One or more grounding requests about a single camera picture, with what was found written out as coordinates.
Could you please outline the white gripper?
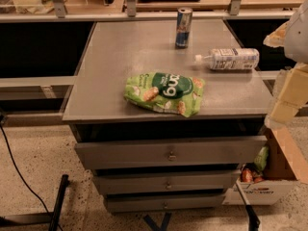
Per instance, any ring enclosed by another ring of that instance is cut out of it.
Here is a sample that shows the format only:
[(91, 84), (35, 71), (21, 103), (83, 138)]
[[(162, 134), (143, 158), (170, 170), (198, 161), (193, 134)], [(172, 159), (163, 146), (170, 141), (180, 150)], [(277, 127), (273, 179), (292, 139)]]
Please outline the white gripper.
[(308, 102), (308, 0), (288, 23), (267, 35), (263, 44), (272, 48), (284, 46), (285, 56), (297, 62), (294, 68), (278, 73), (265, 118), (267, 128), (280, 129)]

